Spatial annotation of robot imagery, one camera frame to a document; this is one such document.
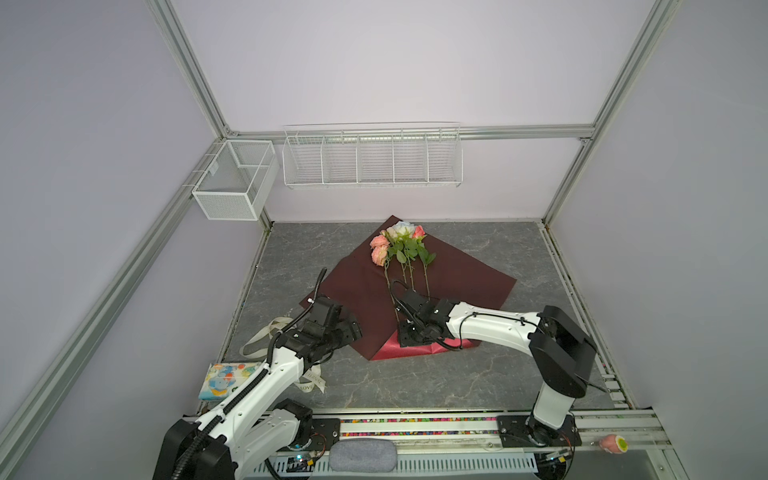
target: black mounting plate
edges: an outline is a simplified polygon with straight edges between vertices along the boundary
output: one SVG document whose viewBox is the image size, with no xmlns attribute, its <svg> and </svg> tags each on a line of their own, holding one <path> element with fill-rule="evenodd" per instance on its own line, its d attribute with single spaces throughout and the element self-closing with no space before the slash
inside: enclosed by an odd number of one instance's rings
<svg viewBox="0 0 768 480">
<path fill-rule="evenodd" d="M 504 448 L 513 449 L 536 446 L 528 439 L 528 426 L 525 424 L 528 417 L 529 415 L 498 415 L 496 417 L 498 434 L 502 438 L 502 446 Z M 578 434 L 573 415 L 565 416 L 563 426 L 560 427 L 558 433 L 560 435 L 550 439 L 548 446 L 567 447 L 568 441 L 571 442 L 571 447 L 581 446 L 581 436 Z"/>
<path fill-rule="evenodd" d="M 339 441 L 341 437 L 341 420 L 339 419 L 312 419 L 312 433 L 319 433 L 326 438 L 326 451 Z M 310 444 L 302 449 L 303 451 L 323 449 L 323 437 L 319 435 L 310 436 Z M 295 452 L 288 447 L 282 447 L 279 452 Z"/>
<path fill-rule="evenodd" d="M 400 342 L 401 347 L 432 345 L 435 342 L 435 340 L 423 339 L 422 336 L 416 333 L 413 325 L 405 320 L 397 322 L 397 340 Z"/>
</svg>

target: white mesh basket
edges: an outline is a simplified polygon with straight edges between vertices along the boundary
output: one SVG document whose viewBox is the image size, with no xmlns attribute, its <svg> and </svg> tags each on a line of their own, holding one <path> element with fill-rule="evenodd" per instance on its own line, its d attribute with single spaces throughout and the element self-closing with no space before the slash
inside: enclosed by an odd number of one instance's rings
<svg viewBox="0 0 768 480">
<path fill-rule="evenodd" d="M 388 130 L 291 132 L 283 174 L 291 188 L 457 186 L 458 125 Z"/>
<path fill-rule="evenodd" d="M 211 220 L 259 220 L 279 169 L 271 141 L 227 140 L 192 194 Z"/>
</svg>

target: pink object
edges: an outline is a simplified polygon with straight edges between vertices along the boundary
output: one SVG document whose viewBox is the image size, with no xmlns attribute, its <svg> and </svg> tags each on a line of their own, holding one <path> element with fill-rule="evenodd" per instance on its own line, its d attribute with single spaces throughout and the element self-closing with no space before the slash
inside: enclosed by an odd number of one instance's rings
<svg viewBox="0 0 768 480">
<path fill-rule="evenodd" d="M 608 453 L 625 453 L 629 449 L 627 440 L 615 434 L 600 439 L 600 447 Z"/>
<path fill-rule="evenodd" d="M 424 229 L 422 228 L 422 226 L 417 225 L 416 230 L 413 232 L 413 235 L 411 236 L 411 238 L 424 238 L 426 236 L 427 234 L 424 233 Z"/>
<path fill-rule="evenodd" d="M 374 237 L 373 240 L 371 240 L 371 248 L 377 247 L 389 247 L 389 240 L 387 240 L 383 235 Z"/>
<path fill-rule="evenodd" d="M 371 252 L 371 260 L 378 265 L 384 266 L 384 260 L 386 260 L 386 249 L 389 248 L 389 244 L 381 245 L 373 249 Z"/>
</svg>

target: pink flower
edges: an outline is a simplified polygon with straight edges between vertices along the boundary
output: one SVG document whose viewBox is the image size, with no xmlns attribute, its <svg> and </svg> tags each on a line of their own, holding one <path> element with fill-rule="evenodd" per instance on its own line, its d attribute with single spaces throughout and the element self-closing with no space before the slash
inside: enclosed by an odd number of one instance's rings
<svg viewBox="0 0 768 480">
<path fill-rule="evenodd" d="M 371 240 L 371 248 L 384 246 L 389 247 L 389 240 L 387 240 L 383 235 L 379 235 L 378 237 L 375 237 L 373 240 Z"/>
<path fill-rule="evenodd" d="M 386 249 L 388 245 L 388 243 L 386 245 L 379 245 L 373 249 L 373 252 L 371 252 L 371 260 L 373 260 L 376 265 L 384 266 L 384 260 L 386 260 Z"/>
<path fill-rule="evenodd" d="M 424 233 L 424 229 L 422 228 L 422 226 L 421 225 L 417 225 L 416 226 L 416 230 L 413 232 L 413 235 L 411 236 L 411 238 L 419 239 L 419 238 L 424 238 L 426 236 L 427 236 L 427 234 Z"/>
</svg>

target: wire shelf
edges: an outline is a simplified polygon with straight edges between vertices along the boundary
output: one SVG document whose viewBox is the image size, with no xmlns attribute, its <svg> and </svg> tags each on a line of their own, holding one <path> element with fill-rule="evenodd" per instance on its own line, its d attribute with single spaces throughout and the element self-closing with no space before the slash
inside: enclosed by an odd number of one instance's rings
<svg viewBox="0 0 768 480">
<path fill-rule="evenodd" d="M 463 159 L 459 126 L 352 130 L 322 133 L 286 127 L 283 175 L 290 188 L 458 186 Z"/>
<path fill-rule="evenodd" d="M 259 220 L 279 169 L 271 141 L 227 140 L 192 194 L 210 220 Z"/>
</svg>

